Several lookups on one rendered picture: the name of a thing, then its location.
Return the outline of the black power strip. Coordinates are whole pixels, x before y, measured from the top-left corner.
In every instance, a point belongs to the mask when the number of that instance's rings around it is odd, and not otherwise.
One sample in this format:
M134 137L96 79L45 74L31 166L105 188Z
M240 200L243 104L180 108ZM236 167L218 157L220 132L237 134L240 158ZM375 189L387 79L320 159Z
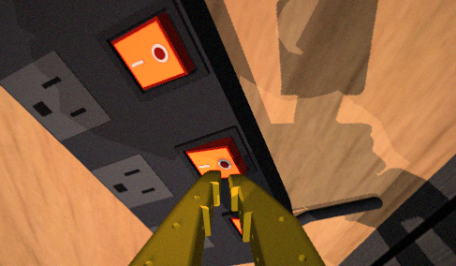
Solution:
M220 170L201 266L254 262L230 174L293 214L205 0L0 0L0 86L152 233Z

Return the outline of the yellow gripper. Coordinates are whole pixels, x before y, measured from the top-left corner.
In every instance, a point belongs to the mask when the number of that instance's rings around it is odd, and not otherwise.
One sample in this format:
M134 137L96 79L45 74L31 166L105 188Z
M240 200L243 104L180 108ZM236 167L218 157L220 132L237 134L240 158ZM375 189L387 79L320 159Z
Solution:
M299 219L247 176L228 176L231 211L255 266L326 266ZM220 205L221 171L208 170L186 191L128 266L201 266L213 207Z

